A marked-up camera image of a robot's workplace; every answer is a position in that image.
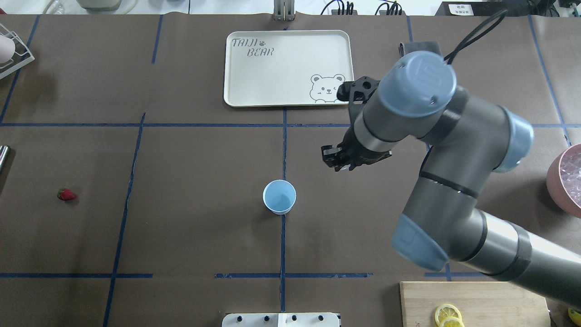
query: ice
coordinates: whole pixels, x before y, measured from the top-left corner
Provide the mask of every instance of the ice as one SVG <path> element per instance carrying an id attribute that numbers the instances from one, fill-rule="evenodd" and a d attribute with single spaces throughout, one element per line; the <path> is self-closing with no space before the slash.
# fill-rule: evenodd
<path id="1" fill-rule="evenodd" d="M 581 205 L 581 152 L 568 152 L 560 166 L 565 190 L 577 205 Z"/>

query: blue tape line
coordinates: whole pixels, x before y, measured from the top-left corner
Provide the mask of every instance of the blue tape line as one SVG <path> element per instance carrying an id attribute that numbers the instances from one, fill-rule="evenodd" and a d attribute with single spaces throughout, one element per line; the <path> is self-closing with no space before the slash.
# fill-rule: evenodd
<path id="1" fill-rule="evenodd" d="M 141 145 L 141 134 L 144 129 L 145 113 L 141 116 L 141 123 L 139 123 L 139 133 L 137 134 L 137 141 L 135 142 L 135 152 L 133 153 L 133 164 L 131 165 L 131 174 L 129 176 L 129 185 L 127 187 L 127 196 L 125 197 L 125 207 L 123 209 L 123 219 L 121 220 L 121 228 L 119 230 L 119 240 L 117 241 L 117 251 L 115 253 L 115 261 L 113 263 L 113 273 L 111 274 L 111 284 L 109 285 L 109 296 L 107 297 L 107 306 L 105 308 L 105 317 L 103 319 L 103 327 L 109 323 L 109 313 L 111 312 L 111 302 L 113 301 L 113 291 L 115 290 L 115 279 L 117 278 L 117 268 L 119 267 L 119 257 L 121 256 L 121 245 L 123 244 L 123 234 L 125 232 L 125 223 L 127 221 L 127 212 L 129 211 L 129 197 L 133 188 L 133 178 L 135 176 L 135 163 L 137 161 L 137 153 Z"/>
<path id="2" fill-rule="evenodd" d="M 0 123 L 0 127 L 139 127 L 138 123 Z M 349 127 L 349 124 L 286 124 L 286 127 Z M 145 123 L 144 127 L 284 127 L 261 123 Z"/>
<path id="3" fill-rule="evenodd" d="M 0 127 L 139 127 L 123 123 L 0 123 Z"/>
<path id="4" fill-rule="evenodd" d="M 309 273 L 309 272 L 299 272 L 285 273 L 285 278 L 368 278 L 373 276 L 372 272 L 331 272 L 331 273 Z M 236 278 L 280 278 L 281 274 L 278 272 L 271 273 L 217 273 L 215 276 L 217 279 L 236 279 Z"/>
<path id="5" fill-rule="evenodd" d="M 450 264 L 446 264 L 446 280 L 448 282 L 452 281 L 452 273 L 450 272 Z"/>
<path id="6" fill-rule="evenodd" d="M 563 125 L 561 124 L 531 124 L 533 127 L 540 127 L 540 128 L 547 128 L 547 127 L 559 127 L 561 128 Z"/>
<path id="7" fill-rule="evenodd" d="M 282 179 L 286 180 L 286 107 L 282 108 Z"/>
<path id="8" fill-rule="evenodd" d="M 155 64 L 155 58 L 157 57 L 157 45 L 159 44 L 159 35 L 162 32 L 162 22 L 163 15 L 159 15 L 159 23 L 157 24 L 157 35 L 155 37 L 155 45 L 153 46 L 153 56 L 151 57 L 151 63 Z"/>
<path id="9" fill-rule="evenodd" d="M 37 15 L 36 19 L 34 20 L 33 29 L 30 31 L 30 35 L 28 36 L 28 41 L 26 41 L 26 46 L 30 47 L 30 44 L 33 40 L 34 33 L 36 32 L 36 28 L 38 26 L 38 21 L 40 19 L 40 15 Z M 20 69 L 16 71 L 14 75 L 14 79 L 12 80 L 12 85 L 10 85 L 10 90 L 8 91 L 8 96 L 6 97 L 6 101 L 4 102 L 4 107 L 2 108 L 2 113 L 0 113 L 0 123 L 4 120 L 4 116 L 6 115 L 6 111 L 8 110 L 8 105 L 10 104 L 10 99 L 12 98 L 12 92 L 16 87 L 16 81 L 18 81 L 18 76 L 20 76 Z"/>
<path id="10" fill-rule="evenodd" d="M 286 215 L 281 216 L 281 312 L 286 311 Z"/>
<path id="11" fill-rule="evenodd" d="M 407 18 L 407 34 L 410 36 L 410 42 L 414 42 L 414 35 L 411 32 L 411 19 L 406 15 Z"/>
<path id="12" fill-rule="evenodd" d="M 350 127 L 351 124 L 286 124 L 287 127 Z"/>
<path id="13" fill-rule="evenodd" d="M 283 124 L 254 123 L 147 123 L 145 127 L 282 127 Z"/>
<path id="14" fill-rule="evenodd" d="M 551 93 L 551 98 L 553 99 L 553 104 L 555 105 L 555 108 L 557 109 L 557 116 L 559 116 L 559 121 L 561 122 L 561 127 L 563 128 L 563 133 L 565 134 L 566 141 L 569 144 L 569 146 L 571 146 L 571 138 L 569 138 L 569 132 L 567 132 L 567 128 L 565 127 L 565 121 L 563 120 L 563 114 L 561 112 L 561 108 L 559 107 L 559 103 L 557 102 L 557 97 L 555 96 L 553 84 L 551 83 L 551 79 L 548 76 L 547 67 L 544 64 L 543 55 L 541 54 L 541 49 L 539 47 L 539 41 L 537 40 L 537 34 L 535 32 L 535 27 L 533 26 L 533 18 L 530 14 L 528 17 L 529 17 L 530 32 L 533 35 L 533 42 L 535 43 L 535 49 L 537 50 L 537 55 L 539 56 L 539 61 L 541 63 L 541 68 L 543 69 L 543 74 L 545 76 L 545 79 L 547 80 L 548 90 Z"/>
<path id="15" fill-rule="evenodd" d="M 110 273 L 0 273 L 0 278 L 111 278 Z M 153 278 L 152 273 L 121 273 L 117 278 Z"/>
<path id="16" fill-rule="evenodd" d="M 287 273 L 287 278 L 368 278 L 371 272 Z"/>
<path id="17" fill-rule="evenodd" d="M 153 278 L 152 273 L 118 273 L 117 278 Z"/>
<path id="18" fill-rule="evenodd" d="M 0 273 L 0 278 L 111 278 L 110 273 Z"/>
<path id="19" fill-rule="evenodd" d="M 233 278 L 280 278 L 281 274 L 278 272 L 273 273 L 217 273 L 215 276 L 217 279 L 233 279 Z"/>

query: metal bracket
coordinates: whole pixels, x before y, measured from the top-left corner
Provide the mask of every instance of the metal bracket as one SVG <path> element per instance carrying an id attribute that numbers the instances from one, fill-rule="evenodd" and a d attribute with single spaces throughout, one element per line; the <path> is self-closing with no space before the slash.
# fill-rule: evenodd
<path id="1" fill-rule="evenodd" d="M 295 20 L 295 0 L 274 0 L 274 20 Z"/>
<path id="2" fill-rule="evenodd" d="M 346 81 L 337 91 L 337 99 L 340 101 L 349 101 L 349 120 L 351 125 L 355 123 L 355 118 L 363 109 L 363 106 L 371 98 L 379 81 L 370 77 L 363 76 L 356 81 Z"/>

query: pink object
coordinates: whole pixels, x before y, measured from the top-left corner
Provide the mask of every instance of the pink object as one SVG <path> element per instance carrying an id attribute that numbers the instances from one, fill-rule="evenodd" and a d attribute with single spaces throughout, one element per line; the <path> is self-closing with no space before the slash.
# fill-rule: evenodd
<path id="1" fill-rule="evenodd" d="M 565 189 L 561 178 L 561 164 L 563 159 L 570 158 L 570 153 L 581 153 L 581 144 L 576 144 L 563 151 L 553 161 L 547 172 L 547 190 L 555 203 L 570 215 L 581 218 L 581 207 L 575 203 L 571 195 Z"/>

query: label sticker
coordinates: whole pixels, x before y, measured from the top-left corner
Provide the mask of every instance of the label sticker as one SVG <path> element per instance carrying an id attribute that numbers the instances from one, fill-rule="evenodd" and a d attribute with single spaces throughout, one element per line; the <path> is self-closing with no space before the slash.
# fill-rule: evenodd
<path id="1" fill-rule="evenodd" d="M 450 13 L 457 16 L 474 16 L 471 5 L 448 5 Z"/>

